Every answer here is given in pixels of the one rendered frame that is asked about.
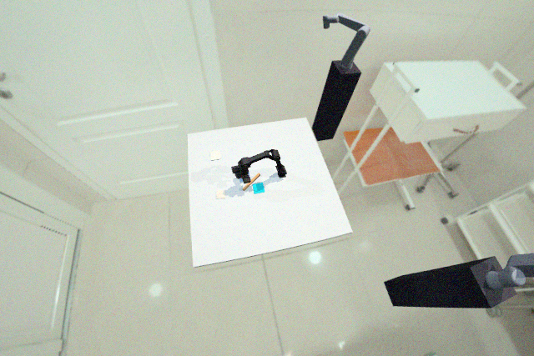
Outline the tan wooden bar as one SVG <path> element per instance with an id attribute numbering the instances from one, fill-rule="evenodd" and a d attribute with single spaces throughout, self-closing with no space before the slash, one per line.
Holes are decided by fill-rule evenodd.
<path id="1" fill-rule="evenodd" d="M 260 173 L 258 173 L 252 180 L 250 183 L 247 183 L 242 189 L 243 191 L 245 191 L 258 177 L 260 176 Z"/>

